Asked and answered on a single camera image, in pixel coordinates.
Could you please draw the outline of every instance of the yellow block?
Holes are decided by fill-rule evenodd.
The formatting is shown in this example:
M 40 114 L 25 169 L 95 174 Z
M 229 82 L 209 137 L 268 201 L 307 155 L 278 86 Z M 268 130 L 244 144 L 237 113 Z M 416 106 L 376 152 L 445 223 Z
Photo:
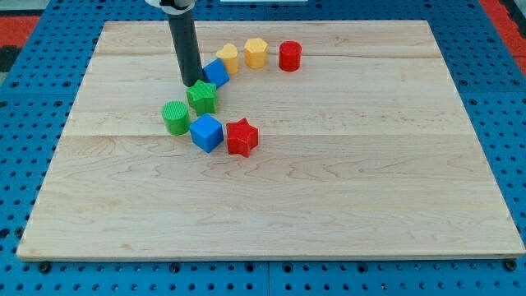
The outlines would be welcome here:
M 251 68 L 262 68 L 269 56 L 269 45 L 261 38 L 253 38 L 245 43 L 245 63 Z
M 223 61 L 228 74 L 236 74 L 239 71 L 238 49 L 234 44 L 225 44 L 215 56 Z

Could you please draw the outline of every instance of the blue pegboard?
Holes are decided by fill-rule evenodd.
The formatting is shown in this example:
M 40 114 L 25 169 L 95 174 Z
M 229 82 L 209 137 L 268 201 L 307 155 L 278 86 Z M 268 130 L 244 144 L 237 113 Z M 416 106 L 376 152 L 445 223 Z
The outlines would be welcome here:
M 220 6 L 198 20 L 428 20 L 526 238 L 526 82 L 475 0 Z M 0 294 L 524 294 L 526 261 L 24 263 L 19 236 L 105 21 L 158 21 L 143 0 L 52 0 L 0 89 Z

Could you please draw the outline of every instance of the toy block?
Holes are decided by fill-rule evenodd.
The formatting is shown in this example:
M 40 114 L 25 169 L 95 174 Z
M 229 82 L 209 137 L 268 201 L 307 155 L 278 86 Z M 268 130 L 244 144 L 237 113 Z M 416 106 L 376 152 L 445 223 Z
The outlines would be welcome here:
M 223 61 L 228 74 L 236 74 L 239 71 L 238 49 L 234 44 L 225 44 L 215 56 Z
M 178 136 L 188 132 L 190 116 L 188 115 L 188 108 L 183 102 L 168 102 L 161 113 L 164 125 L 169 133 Z
M 204 114 L 190 125 L 191 140 L 206 153 L 223 141 L 223 128 L 217 119 Z
M 279 46 L 279 67 L 286 72 L 299 69 L 302 46 L 296 41 L 285 41 Z
M 204 113 L 215 113 L 217 105 L 217 90 L 215 84 L 198 80 L 195 85 L 187 88 L 188 104 L 197 116 Z
M 246 118 L 236 123 L 227 123 L 227 147 L 229 154 L 250 155 L 250 150 L 258 144 L 258 131 Z
M 223 61 L 220 58 L 216 58 L 213 62 L 206 65 L 203 68 L 203 73 L 208 82 L 214 83 L 217 88 L 220 88 L 223 84 L 230 80 L 227 69 L 224 68 Z
M 269 45 L 261 38 L 249 39 L 245 43 L 245 63 L 252 69 L 266 65 Z

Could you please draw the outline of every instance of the blue cube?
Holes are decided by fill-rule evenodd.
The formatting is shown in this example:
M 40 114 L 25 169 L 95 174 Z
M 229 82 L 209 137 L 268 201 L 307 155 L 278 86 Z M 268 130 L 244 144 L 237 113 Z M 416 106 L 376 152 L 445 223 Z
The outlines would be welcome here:
M 223 141 L 223 128 L 217 119 L 205 113 L 190 125 L 191 140 L 206 153 Z
M 214 83 L 217 88 L 220 88 L 230 80 L 227 69 L 224 68 L 223 61 L 221 61 L 220 58 L 208 64 L 203 69 L 203 73 L 205 74 L 206 80 L 209 83 Z

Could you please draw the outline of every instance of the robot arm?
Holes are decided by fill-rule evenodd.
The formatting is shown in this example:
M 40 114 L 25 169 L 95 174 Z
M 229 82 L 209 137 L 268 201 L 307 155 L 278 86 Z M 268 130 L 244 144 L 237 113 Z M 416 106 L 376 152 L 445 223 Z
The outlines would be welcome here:
M 191 13 L 195 0 L 145 0 L 153 7 L 163 10 L 168 16 L 173 46 L 178 56 L 182 83 L 193 86 L 203 79 L 201 56 L 197 45 L 194 16 Z

